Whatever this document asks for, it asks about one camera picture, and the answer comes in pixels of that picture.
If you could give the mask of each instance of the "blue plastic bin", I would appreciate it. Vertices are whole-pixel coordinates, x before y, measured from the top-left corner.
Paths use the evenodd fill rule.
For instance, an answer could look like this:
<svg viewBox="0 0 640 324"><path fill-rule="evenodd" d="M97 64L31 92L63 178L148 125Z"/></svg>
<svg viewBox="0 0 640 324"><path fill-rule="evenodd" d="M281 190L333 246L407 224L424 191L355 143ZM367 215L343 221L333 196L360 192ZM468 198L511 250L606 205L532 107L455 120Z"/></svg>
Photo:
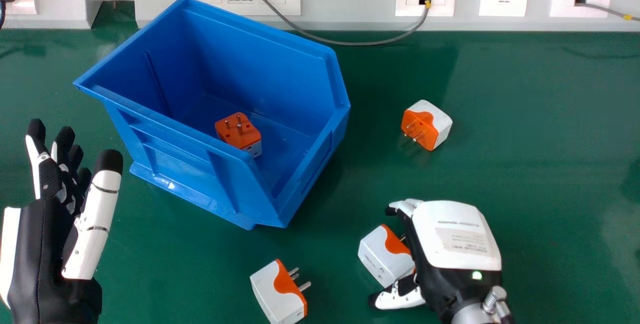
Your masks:
<svg viewBox="0 0 640 324"><path fill-rule="evenodd" d="M74 83L101 100L131 173L245 229L286 227L345 135L336 54L195 0L177 0ZM244 112L256 159L217 137Z"/></svg>

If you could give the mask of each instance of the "plug prong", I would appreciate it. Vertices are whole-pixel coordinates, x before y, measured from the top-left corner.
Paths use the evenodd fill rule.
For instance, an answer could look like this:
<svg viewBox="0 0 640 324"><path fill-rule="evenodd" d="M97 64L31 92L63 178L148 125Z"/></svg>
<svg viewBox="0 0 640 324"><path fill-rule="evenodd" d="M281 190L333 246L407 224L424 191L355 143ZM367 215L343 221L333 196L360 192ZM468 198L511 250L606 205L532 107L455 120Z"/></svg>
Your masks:
<svg viewBox="0 0 640 324"><path fill-rule="evenodd" d="M311 281L307 281L306 283L300 285L298 288L298 290L300 291L304 291L307 290L309 287L311 286Z"/></svg>

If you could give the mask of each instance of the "green table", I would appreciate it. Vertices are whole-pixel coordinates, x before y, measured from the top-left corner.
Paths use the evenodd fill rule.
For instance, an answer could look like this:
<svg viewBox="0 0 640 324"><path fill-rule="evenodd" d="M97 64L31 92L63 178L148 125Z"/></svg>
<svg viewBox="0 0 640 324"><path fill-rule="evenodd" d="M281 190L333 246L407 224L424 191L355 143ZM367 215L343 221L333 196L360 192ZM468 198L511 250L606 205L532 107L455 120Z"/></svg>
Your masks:
<svg viewBox="0 0 640 324"><path fill-rule="evenodd" d="M0 32L3 206L32 200L31 117L49 139L73 125L89 165L103 148L126 152L102 105L71 82L135 30L130 7L105 6L92 31ZM436 323L427 308L366 305L379 288L358 242L380 223L399 230L383 209L407 197L480 208L520 323L640 322L640 35L422 32L336 51L349 127L289 228L244 231L126 173L96 274L100 322L265 322L249 276L281 258L313 283L307 324ZM432 153L400 134L419 99L454 121Z"/></svg>

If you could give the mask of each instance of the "metal screw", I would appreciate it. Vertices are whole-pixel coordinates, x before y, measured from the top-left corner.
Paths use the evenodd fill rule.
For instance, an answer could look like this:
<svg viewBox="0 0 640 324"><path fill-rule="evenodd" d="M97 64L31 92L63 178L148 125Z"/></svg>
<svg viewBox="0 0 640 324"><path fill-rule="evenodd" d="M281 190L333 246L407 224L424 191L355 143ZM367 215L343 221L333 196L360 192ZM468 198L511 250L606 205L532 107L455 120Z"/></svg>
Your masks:
<svg viewBox="0 0 640 324"><path fill-rule="evenodd" d="M489 295L484 299L484 303L482 303L482 310L484 310L487 314L493 314L496 309L496 302L503 301L507 298L507 290L505 290L501 286L494 286L491 288Z"/></svg>

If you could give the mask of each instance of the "robotic hand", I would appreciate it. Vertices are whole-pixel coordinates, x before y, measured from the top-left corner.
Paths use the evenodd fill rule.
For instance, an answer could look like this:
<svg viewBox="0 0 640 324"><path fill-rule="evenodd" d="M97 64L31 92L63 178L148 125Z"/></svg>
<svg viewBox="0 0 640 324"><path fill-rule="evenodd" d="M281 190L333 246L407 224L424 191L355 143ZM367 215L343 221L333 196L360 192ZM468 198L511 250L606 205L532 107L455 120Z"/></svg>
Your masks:
<svg viewBox="0 0 640 324"><path fill-rule="evenodd" d="M406 199L386 208L398 215L415 274L369 297L380 310L428 305L445 324L515 323L502 285L500 251L484 215L455 201Z"/></svg>
<svg viewBox="0 0 640 324"><path fill-rule="evenodd" d="M78 170L83 152L74 139L62 128L49 152L42 122L27 130L36 200L5 208L0 248L0 295L16 323L94 324L102 312L93 273L114 216L122 155L103 151L92 180Z"/></svg>

